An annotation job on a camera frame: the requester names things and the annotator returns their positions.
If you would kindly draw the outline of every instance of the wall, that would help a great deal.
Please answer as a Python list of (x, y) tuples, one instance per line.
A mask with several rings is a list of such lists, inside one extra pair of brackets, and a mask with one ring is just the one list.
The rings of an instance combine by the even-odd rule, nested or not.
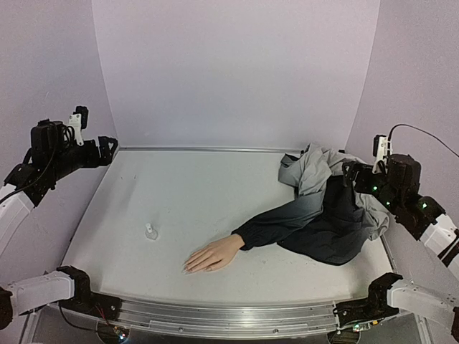
[(95, 0), (121, 144), (343, 148), (378, 8), (379, 0)]
[[(369, 71), (346, 146), (350, 153), (373, 161), (374, 135), (401, 122), (424, 128), (459, 151), (458, 32), (456, 0), (381, 2)], [(408, 128), (396, 129), (392, 142), (396, 152), (422, 164), (421, 193), (436, 198), (459, 224), (459, 160)], [(402, 227), (393, 226), (387, 238), (406, 277), (459, 295), (459, 282)], [(436, 343), (455, 343), (447, 330), (431, 328)]]
[[(86, 138), (115, 135), (89, 0), (0, 1), (0, 176), (22, 161), (38, 120), (66, 120), (87, 105)], [(57, 184), (18, 228), (0, 257), (0, 283), (53, 270), (105, 169), (77, 171)], [(17, 343), (22, 319), (0, 333)]]

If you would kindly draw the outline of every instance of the black fabric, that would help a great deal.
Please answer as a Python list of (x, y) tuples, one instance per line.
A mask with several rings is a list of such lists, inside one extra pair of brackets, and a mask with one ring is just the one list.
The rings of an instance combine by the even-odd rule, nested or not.
[(319, 262), (343, 265), (353, 259), (368, 239), (361, 231), (364, 210), (355, 205), (354, 192), (344, 187), (343, 177), (327, 180), (322, 209), (303, 204), (311, 198), (299, 197), (279, 208), (257, 215), (233, 234), (244, 240), (242, 249), (277, 242), (292, 252), (304, 254)]

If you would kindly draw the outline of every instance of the white table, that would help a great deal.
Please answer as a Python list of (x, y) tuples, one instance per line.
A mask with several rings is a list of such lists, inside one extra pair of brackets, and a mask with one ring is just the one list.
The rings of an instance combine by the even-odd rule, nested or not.
[[(342, 267), (277, 245), (240, 252), (216, 271), (184, 274), (188, 256), (252, 216), (293, 199), (278, 183), (282, 154), (121, 151), (91, 201), (64, 260), (95, 291), (175, 303), (295, 304), (366, 297), (392, 271), (380, 240)], [(146, 238), (145, 224), (159, 238)]]

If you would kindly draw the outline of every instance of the prosthetic hand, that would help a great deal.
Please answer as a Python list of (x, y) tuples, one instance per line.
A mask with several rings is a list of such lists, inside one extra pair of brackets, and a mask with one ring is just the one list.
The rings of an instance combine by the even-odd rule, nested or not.
[(192, 273), (204, 270), (208, 272), (226, 267), (244, 245), (244, 240), (238, 234), (211, 242), (190, 256), (185, 262), (185, 271)]

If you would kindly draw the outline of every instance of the finger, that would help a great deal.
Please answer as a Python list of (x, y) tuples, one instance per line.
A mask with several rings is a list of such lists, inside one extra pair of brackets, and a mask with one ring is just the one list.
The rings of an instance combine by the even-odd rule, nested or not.
[(195, 266), (197, 266), (198, 264), (201, 264), (204, 260), (206, 260), (207, 258), (209, 258), (210, 256), (212, 255), (212, 253), (210, 252), (205, 252), (203, 253), (203, 255), (199, 256), (198, 258), (196, 258), (193, 262), (191, 262), (190, 264), (188, 264), (186, 266), (186, 269), (188, 271), (190, 271), (191, 269), (193, 269)]
[(190, 263), (192, 263), (194, 260), (196, 260), (197, 258), (199, 258), (200, 256), (203, 255), (203, 253), (206, 252), (207, 249), (200, 249), (199, 251), (193, 253), (190, 258), (188, 258), (188, 260), (185, 262), (185, 265), (188, 265)]
[(225, 260), (220, 260), (219, 262), (214, 263), (214, 264), (210, 265), (209, 267), (207, 267), (206, 268), (206, 272), (215, 271), (215, 270), (221, 269), (223, 267), (226, 267), (228, 265), (228, 263), (229, 262), (227, 262)]
[(207, 267), (211, 266), (212, 264), (215, 264), (215, 257), (209, 257), (209, 258), (205, 259), (203, 262), (199, 263), (198, 265), (195, 265), (189, 271), (190, 272), (198, 272), (198, 271), (206, 269)]

